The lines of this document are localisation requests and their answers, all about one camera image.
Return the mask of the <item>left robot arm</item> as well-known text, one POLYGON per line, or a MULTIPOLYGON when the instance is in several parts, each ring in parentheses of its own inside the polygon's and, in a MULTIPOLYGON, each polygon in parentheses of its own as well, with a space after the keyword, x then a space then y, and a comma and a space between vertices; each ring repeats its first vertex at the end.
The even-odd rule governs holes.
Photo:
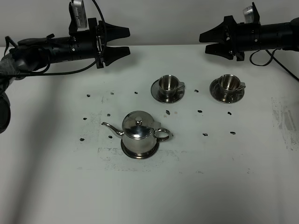
POLYGON ((130 55, 129 47, 108 47, 113 40, 130 37, 128 28, 114 26, 95 18, 88 19, 89 29, 77 31, 71 22, 69 36, 29 38, 14 43, 6 36, 6 49, 0 60, 0 131, 11 119, 10 102, 5 91, 14 80, 44 76, 53 63, 94 59, 98 69, 130 55))

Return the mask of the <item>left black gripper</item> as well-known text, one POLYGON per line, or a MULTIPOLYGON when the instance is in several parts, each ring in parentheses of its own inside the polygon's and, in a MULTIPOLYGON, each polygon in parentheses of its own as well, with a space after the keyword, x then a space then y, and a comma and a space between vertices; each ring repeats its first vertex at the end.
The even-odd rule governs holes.
POLYGON ((130 30, 126 27, 111 25, 95 18, 88 19, 91 27, 78 31, 76 20, 71 19, 69 25, 69 57, 70 61, 94 58, 96 67, 103 68, 103 59, 106 66, 130 55, 129 47, 106 47, 104 57, 100 56, 107 42, 130 37, 130 30))

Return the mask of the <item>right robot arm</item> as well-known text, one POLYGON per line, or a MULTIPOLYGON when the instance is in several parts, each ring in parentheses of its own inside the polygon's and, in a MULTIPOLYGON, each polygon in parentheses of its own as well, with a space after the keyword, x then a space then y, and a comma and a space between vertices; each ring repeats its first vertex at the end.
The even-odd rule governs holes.
POLYGON ((243 61, 246 51, 282 49, 299 50, 299 19, 291 22, 261 25, 236 23, 233 16, 199 36, 200 43, 208 43, 205 53, 243 61))

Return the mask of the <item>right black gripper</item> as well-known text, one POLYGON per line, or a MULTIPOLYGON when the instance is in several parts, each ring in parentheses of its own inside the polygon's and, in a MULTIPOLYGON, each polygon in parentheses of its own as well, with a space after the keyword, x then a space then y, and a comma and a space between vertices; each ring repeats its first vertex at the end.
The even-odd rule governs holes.
POLYGON ((251 23, 236 23, 233 16, 225 16, 215 28, 199 35, 200 43, 213 42, 206 46, 205 53, 221 56, 228 60, 243 61, 244 52, 260 50, 260 17, 253 16, 251 23))

